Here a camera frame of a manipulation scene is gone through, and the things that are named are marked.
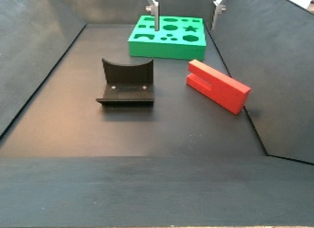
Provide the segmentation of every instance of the bin floor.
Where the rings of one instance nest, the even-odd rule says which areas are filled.
[[[245,112],[155,59],[155,105],[103,108],[102,58],[131,26],[88,26],[0,145],[0,227],[314,225],[314,167],[267,157]],[[226,73],[207,37],[204,63]]]
[[[186,84],[186,60],[155,59],[155,105],[103,108],[102,58],[128,56],[134,26],[88,26],[1,143],[1,157],[263,155],[246,113],[234,116]],[[207,37],[204,63],[226,73]]]

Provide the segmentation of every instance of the green block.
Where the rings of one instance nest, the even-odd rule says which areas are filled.
[[[142,16],[128,38],[131,56],[203,60],[206,39],[202,18]]]

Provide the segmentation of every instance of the star-shaped hole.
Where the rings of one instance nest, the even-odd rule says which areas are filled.
[[[188,31],[196,32],[198,28],[188,26],[188,27],[184,27],[184,29],[186,29],[186,32],[188,32]]]

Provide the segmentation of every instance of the black bracket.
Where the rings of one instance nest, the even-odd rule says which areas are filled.
[[[107,80],[102,104],[152,104],[154,60],[136,65],[110,63],[104,59],[103,70]]]

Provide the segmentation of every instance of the red rectangular block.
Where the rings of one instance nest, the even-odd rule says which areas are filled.
[[[204,63],[188,63],[187,84],[211,98],[231,113],[238,114],[247,101],[250,87]]]

